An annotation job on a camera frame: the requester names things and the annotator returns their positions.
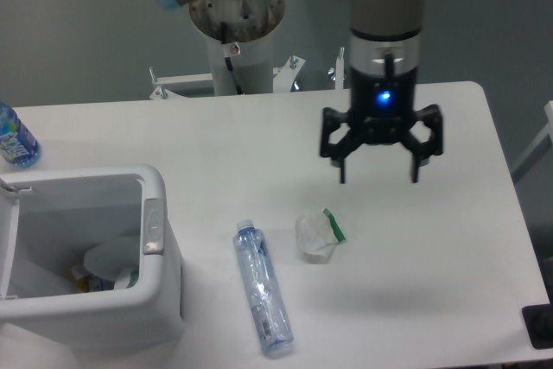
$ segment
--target blue water bottle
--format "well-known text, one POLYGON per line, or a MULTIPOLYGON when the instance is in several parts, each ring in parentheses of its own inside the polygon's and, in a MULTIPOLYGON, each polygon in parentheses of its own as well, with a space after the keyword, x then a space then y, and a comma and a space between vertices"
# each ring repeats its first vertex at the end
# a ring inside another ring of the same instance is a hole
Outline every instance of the blue water bottle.
POLYGON ((35 164, 41 146, 21 122, 13 108, 0 101, 0 154, 17 168, 35 164))
POLYGON ((232 242, 251 315, 262 350, 272 354, 288 345, 294 335, 263 231, 255 229, 250 219, 239 222, 237 228, 238 235, 234 236, 232 242))

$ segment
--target crumpled plastic bag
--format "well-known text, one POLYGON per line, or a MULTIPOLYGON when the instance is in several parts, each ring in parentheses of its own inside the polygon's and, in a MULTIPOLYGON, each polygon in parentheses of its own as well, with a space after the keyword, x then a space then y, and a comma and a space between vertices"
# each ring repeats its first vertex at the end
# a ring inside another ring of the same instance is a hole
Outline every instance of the crumpled plastic bag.
POLYGON ((346 241, 328 209, 303 209, 296 220, 296 242, 309 262, 326 262, 337 244, 346 241))

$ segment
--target blue led light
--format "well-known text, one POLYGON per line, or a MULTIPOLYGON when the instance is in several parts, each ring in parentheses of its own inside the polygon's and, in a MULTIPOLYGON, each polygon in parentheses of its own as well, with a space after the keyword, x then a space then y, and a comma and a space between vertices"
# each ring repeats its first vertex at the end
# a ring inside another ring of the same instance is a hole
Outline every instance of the blue led light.
POLYGON ((389 91, 383 91, 377 95, 377 101, 379 104, 388 104, 391 99, 391 93, 389 91))

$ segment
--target white trash bin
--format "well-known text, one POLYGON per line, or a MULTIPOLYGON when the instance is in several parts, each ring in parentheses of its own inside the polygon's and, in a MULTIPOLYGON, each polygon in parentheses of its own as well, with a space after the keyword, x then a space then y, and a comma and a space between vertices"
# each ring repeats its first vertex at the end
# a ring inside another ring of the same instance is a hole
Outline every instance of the white trash bin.
POLYGON ((2 180, 0 324, 71 347, 157 343, 181 334, 182 257, 157 170, 29 171, 2 180), (136 284, 79 291, 71 267, 120 236, 140 238, 136 284))

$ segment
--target trash bin lid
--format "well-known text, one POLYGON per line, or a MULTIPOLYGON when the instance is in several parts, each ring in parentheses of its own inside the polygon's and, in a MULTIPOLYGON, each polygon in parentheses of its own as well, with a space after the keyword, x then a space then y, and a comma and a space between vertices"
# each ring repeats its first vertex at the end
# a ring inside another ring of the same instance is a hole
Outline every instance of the trash bin lid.
POLYGON ((0 300, 7 296, 16 250, 19 196, 0 178, 0 300))

